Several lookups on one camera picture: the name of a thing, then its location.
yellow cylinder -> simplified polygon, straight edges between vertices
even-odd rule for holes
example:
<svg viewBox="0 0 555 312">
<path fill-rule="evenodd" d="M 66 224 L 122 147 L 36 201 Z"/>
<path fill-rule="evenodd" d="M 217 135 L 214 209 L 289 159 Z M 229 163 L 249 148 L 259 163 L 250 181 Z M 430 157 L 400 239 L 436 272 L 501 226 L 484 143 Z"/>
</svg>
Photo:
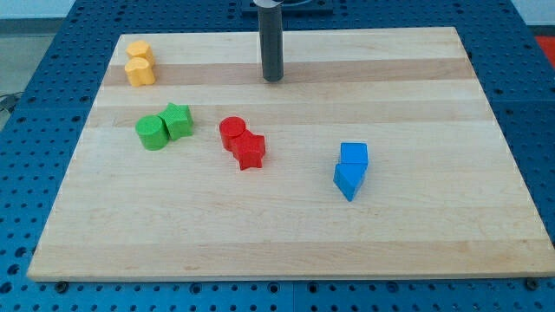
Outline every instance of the yellow cylinder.
<svg viewBox="0 0 555 312">
<path fill-rule="evenodd" d="M 156 82 L 153 66 L 147 59 L 134 57 L 125 65 L 127 79 L 133 87 L 151 85 Z"/>
<path fill-rule="evenodd" d="M 150 65 L 154 66 L 154 54 L 153 51 L 150 49 L 150 44 L 144 40 L 139 40 L 136 42 L 132 42 L 127 46 L 125 50 L 129 59 L 134 57 L 142 57 L 146 59 Z"/>
</svg>

metal pole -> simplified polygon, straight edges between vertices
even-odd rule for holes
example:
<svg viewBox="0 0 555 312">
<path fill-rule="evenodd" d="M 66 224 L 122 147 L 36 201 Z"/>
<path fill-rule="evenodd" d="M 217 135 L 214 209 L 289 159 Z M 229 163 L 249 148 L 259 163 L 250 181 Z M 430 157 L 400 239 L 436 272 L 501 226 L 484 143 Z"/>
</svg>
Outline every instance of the metal pole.
<svg viewBox="0 0 555 312">
<path fill-rule="evenodd" d="M 258 6 L 258 33 L 262 74 L 267 81 L 279 81 L 284 76 L 284 39 L 281 21 L 283 1 L 254 0 Z"/>
</svg>

wooden table surface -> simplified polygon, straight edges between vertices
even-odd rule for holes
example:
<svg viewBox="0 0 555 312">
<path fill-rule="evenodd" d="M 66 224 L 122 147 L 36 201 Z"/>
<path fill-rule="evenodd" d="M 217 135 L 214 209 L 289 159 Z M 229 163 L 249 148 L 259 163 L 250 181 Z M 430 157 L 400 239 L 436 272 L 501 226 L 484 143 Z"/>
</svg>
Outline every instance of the wooden table surface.
<svg viewBox="0 0 555 312">
<path fill-rule="evenodd" d="M 148 41 L 157 83 L 132 88 Z M 549 276 L 555 251 L 453 28 L 284 33 L 261 77 L 257 33 L 124 35 L 28 275 L 37 281 Z M 146 151 L 134 123 L 171 101 L 195 134 Z M 240 171 L 218 123 L 266 138 Z M 349 203 L 342 141 L 369 146 Z"/>
</svg>

green block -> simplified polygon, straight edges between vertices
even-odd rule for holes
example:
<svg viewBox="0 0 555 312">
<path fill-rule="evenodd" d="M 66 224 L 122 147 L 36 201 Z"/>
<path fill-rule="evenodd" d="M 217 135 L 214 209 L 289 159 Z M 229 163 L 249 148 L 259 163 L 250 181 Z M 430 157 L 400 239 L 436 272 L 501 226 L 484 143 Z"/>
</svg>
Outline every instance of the green block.
<svg viewBox="0 0 555 312">
<path fill-rule="evenodd" d="M 158 116 L 166 124 L 172 140 L 193 135 L 193 117 L 187 105 L 168 103 L 166 109 Z"/>
<path fill-rule="evenodd" d="M 157 151 L 166 146 L 168 133 L 164 121 L 154 115 L 147 115 L 135 124 L 135 132 L 139 135 L 140 142 L 149 151 Z"/>
</svg>

white wall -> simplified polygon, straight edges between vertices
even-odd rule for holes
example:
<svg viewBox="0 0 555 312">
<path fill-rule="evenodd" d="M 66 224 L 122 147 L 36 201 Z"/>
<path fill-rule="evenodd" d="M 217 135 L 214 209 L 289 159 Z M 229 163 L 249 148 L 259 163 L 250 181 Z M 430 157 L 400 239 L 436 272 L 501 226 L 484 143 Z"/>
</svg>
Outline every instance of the white wall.
<svg viewBox="0 0 555 312">
<path fill-rule="evenodd" d="M 75 0 L 0 0 L 0 18 L 65 17 Z"/>
<path fill-rule="evenodd" d="M 528 25 L 555 25 L 555 0 L 513 0 Z"/>
<path fill-rule="evenodd" d="M 75 0 L 0 0 L 0 18 L 65 17 Z M 555 25 L 555 0 L 513 0 L 529 25 Z"/>
</svg>

